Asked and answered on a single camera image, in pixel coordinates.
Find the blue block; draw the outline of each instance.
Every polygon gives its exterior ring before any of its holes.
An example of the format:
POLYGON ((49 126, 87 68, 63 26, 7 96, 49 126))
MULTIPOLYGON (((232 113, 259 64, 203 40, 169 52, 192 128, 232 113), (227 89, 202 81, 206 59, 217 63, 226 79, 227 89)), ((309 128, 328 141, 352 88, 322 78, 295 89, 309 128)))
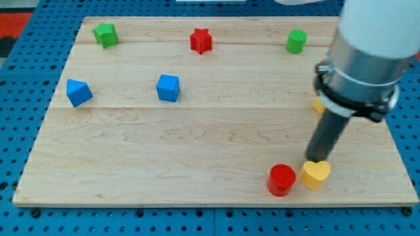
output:
POLYGON ((179 95, 179 79, 177 76, 160 75, 156 89, 160 100, 176 102, 179 95))
POLYGON ((86 102, 93 98, 92 92, 86 83, 81 81, 75 81, 73 79, 67 80, 67 97, 72 103, 73 107, 86 102))

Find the yellow block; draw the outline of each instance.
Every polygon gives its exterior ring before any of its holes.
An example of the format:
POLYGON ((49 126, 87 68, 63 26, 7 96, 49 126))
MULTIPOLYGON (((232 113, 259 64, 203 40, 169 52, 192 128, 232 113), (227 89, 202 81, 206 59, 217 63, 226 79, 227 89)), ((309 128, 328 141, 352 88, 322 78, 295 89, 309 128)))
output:
POLYGON ((299 179, 308 188, 317 190, 322 183, 328 178, 331 172, 331 166, 326 161, 318 163, 307 161, 299 173, 299 179))
POLYGON ((317 96, 315 98, 314 108, 315 108, 316 112, 318 112, 319 114, 323 114, 324 111, 326 110, 326 107, 321 103, 319 96, 317 96))

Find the red star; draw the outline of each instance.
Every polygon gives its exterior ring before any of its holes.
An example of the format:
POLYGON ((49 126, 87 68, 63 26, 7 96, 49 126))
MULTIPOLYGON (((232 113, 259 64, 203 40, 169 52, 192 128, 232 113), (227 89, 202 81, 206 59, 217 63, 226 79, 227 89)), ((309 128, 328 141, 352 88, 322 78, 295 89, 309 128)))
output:
POLYGON ((198 53, 211 50, 211 35, 209 29, 194 29, 194 33, 190 35, 191 49, 198 53))

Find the green cylinder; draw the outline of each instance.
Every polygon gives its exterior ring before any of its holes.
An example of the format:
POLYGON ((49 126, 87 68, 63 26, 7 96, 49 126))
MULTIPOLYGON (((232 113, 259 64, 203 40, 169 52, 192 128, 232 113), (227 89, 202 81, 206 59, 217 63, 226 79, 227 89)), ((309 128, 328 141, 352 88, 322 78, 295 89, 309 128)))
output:
POLYGON ((293 54, 298 54, 303 51, 306 43, 307 35, 301 29, 294 29, 290 31, 289 38, 287 39, 286 50, 293 54))

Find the wooden table surface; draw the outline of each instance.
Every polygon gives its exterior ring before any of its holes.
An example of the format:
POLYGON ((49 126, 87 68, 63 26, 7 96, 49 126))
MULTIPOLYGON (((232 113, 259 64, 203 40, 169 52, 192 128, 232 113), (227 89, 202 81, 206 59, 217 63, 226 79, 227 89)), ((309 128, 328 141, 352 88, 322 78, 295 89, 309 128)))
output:
POLYGON ((20 207, 378 207, 418 203, 385 122, 354 118, 318 190, 299 180, 286 197, 266 188, 270 168, 298 173, 320 118, 314 65, 337 18, 87 17, 16 189, 20 207), (92 29, 113 23, 103 49, 92 29), (209 28, 213 50, 190 50, 209 28), (308 34, 289 54, 290 30, 308 34), (160 74, 180 78, 178 102, 158 100, 160 74), (67 79, 94 98, 73 108, 67 79))

